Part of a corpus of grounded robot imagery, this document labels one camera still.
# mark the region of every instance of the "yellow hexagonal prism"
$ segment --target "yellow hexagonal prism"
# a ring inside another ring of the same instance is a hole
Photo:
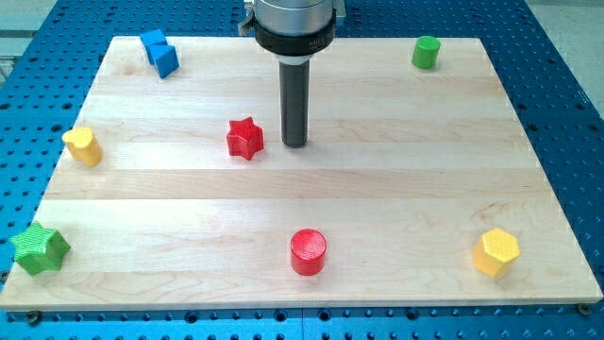
[[[480,236],[472,255],[477,269],[491,277],[499,277],[520,256],[520,247],[515,236],[495,228]]]

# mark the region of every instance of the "red star block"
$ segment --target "red star block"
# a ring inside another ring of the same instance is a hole
[[[257,151],[264,148],[262,129],[254,125],[252,117],[242,121],[229,121],[230,131],[226,136],[228,154],[242,156],[250,161]]]

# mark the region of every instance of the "blue pegboard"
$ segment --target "blue pegboard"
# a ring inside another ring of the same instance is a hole
[[[478,37],[600,285],[604,122],[522,1],[346,2],[339,37]],[[114,35],[236,36],[235,0],[59,0],[0,91],[0,271],[33,217]],[[0,339],[604,339],[592,306],[186,312],[0,312]]]

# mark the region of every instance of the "blue block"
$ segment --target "blue block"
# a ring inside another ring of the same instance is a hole
[[[151,65],[153,65],[153,58],[151,58],[149,46],[168,44],[166,36],[163,34],[163,31],[161,31],[161,29],[144,32],[143,34],[141,34],[141,41],[143,42],[144,50],[147,53],[147,58],[149,59],[149,63]]]
[[[176,49],[172,45],[151,45],[149,52],[160,78],[167,77],[178,68]]]

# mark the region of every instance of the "wooden tabletop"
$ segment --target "wooden tabletop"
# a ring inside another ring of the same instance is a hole
[[[159,79],[136,37],[116,37],[77,126],[104,159],[63,152],[36,219],[72,246],[60,272],[15,265],[0,307],[157,310],[595,302],[602,293],[479,40],[337,39],[310,63],[309,143],[280,142],[278,66],[252,39],[169,38]],[[229,120],[264,131],[230,157]],[[492,279],[479,236],[521,256]],[[302,277],[289,241],[327,238]]]

